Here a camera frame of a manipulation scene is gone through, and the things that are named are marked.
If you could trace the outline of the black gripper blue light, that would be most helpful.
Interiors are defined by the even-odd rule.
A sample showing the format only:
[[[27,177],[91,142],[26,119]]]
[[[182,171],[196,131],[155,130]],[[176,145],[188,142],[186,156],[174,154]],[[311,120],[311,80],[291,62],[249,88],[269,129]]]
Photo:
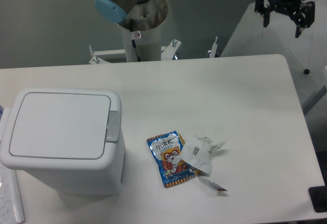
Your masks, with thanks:
[[[305,28],[315,21],[315,3],[302,0],[255,0],[254,11],[263,17],[263,27],[270,23],[272,11],[281,14],[291,14],[291,20],[296,24],[295,38],[298,38]]]

